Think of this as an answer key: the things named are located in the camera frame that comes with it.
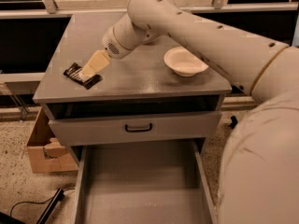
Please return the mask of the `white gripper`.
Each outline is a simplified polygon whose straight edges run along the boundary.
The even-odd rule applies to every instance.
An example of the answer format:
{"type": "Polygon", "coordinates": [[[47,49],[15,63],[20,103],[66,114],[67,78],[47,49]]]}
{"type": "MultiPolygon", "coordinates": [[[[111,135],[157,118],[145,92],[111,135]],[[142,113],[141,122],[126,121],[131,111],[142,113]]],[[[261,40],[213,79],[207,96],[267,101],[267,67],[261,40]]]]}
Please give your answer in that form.
{"type": "Polygon", "coordinates": [[[83,66],[82,71],[78,73],[78,76],[82,81],[90,79],[93,75],[108,66],[110,63],[110,57],[120,60],[131,53],[129,49],[124,48],[119,43],[115,36],[113,27],[110,27],[103,35],[102,44],[104,46],[104,50],[96,51],[91,59],[83,66]]]}

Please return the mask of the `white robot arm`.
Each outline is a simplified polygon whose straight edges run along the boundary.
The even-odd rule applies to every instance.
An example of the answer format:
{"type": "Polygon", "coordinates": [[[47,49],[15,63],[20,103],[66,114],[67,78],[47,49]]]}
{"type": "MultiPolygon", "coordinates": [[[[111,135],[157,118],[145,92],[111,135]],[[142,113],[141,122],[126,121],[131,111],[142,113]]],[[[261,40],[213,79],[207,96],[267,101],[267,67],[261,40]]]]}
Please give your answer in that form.
{"type": "Polygon", "coordinates": [[[223,151],[218,224],[299,224],[299,48],[194,16],[171,0],[128,0],[81,75],[155,35],[169,36],[259,104],[223,151]]]}

